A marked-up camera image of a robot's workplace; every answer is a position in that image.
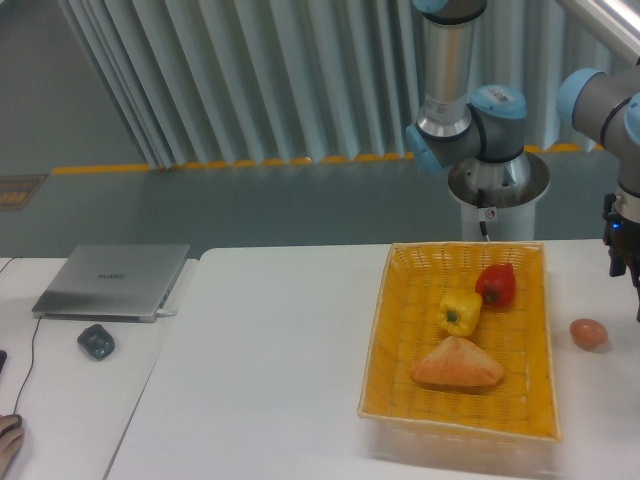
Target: egg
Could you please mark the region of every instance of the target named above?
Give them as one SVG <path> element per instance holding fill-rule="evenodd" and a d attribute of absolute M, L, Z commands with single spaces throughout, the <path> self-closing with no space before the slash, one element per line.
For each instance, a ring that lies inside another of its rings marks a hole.
<path fill-rule="evenodd" d="M 582 348 L 591 350 L 605 343 L 609 338 L 607 329 L 591 318 L 579 318 L 569 327 L 573 340 Z"/>

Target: laptop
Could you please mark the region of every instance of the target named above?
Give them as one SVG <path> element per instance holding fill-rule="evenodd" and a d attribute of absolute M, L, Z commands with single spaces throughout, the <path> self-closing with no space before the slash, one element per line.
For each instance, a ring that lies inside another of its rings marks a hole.
<path fill-rule="evenodd" d="M 154 322 L 189 245 L 78 245 L 32 311 L 71 320 Z"/>

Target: robotic arm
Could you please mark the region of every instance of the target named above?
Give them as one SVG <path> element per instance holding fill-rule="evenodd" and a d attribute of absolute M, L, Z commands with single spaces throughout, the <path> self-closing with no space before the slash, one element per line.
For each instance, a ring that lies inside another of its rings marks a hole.
<path fill-rule="evenodd" d="M 640 9 L 618 0 L 560 1 L 592 33 L 622 58 L 640 63 Z M 598 142 L 620 161 L 618 187 L 605 196 L 604 243 L 609 246 L 609 275 L 627 267 L 640 299 L 640 67 L 617 75 L 585 68 L 560 87 L 560 118 Z M 640 309 L 636 319 L 640 321 Z"/>
<path fill-rule="evenodd" d="M 452 166 L 449 190 L 465 240 L 531 240 L 535 202 L 549 185 L 542 160 L 524 152 L 524 96 L 506 85 L 478 88 L 467 103 L 475 20 L 486 0 L 413 0 L 426 29 L 425 99 L 406 130 L 427 170 Z"/>
<path fill-rule="evenodd" d="M 640 4 L 557 1 L 636 65 L 612 76 L 593 69 L 575 72 L 561 86 L 557 108 L 564 121 L 620 160 L 618 188 L 604 202 L 604 242 L 611 258 L 609 274 L 624 275 L 628 268 L 640 299 Z M 452 166 L 449 189 L 463 208 L 463 239 L 488 240 L 489 233 L 499 240 L 532 239 L 535 217 L 522 208 L 544 195 L 549 171 L 538 157 L 523 151 L 524 97 L 511 87 L 488 85 L 466 101 L 474 21 L 486 0 L 413 4 L 431 25 L 425 39 L 430 53 L 425 99 L 406 130 L 409 148 L 427 170 Z M 465 206 L 477 208 L 477 216 L 465 219 Z M 489 212 L 508 221 L 489 223 L 483 217 Z"/>

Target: computer mouse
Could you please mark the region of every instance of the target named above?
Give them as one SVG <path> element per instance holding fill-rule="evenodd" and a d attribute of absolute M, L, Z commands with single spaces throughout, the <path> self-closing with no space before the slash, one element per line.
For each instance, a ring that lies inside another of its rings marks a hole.
<path fill-rule="evenodd" d="M 4 434 L 7 432 L 10 432 L 11 430 L 15 430 L 16 428 L 20 428 L 22 426 L 22 416 L 18 415 L 17 413 L 14 413 L 12 415 L 6 415 L 2 418 L 10 418 L 10 417 L 15 417 L 18 419 L 17 422 L 12 423 L 11 425 L 9 425 L 8 427 L 6 427 L 5 429 L 3 429 L 0 432 L 0 438 L 4 437 Z"/>
<path fill-rule="evenodd" d="M 113 337 L 98 323 L 85 328 L 78 337 L 78 343 L 96 360 L 109 356 L 116 348 Z"/>

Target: bread roll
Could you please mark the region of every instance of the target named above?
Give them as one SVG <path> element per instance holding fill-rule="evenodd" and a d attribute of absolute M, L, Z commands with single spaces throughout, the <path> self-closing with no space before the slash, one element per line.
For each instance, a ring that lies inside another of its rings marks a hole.
<path fill-rule="evenodd" d="M 432 385 L 480 387 L 496 384 L 504 375 L 502 365 L 474 343 L 447 337 L 412 369 L 416 382 Z"/>

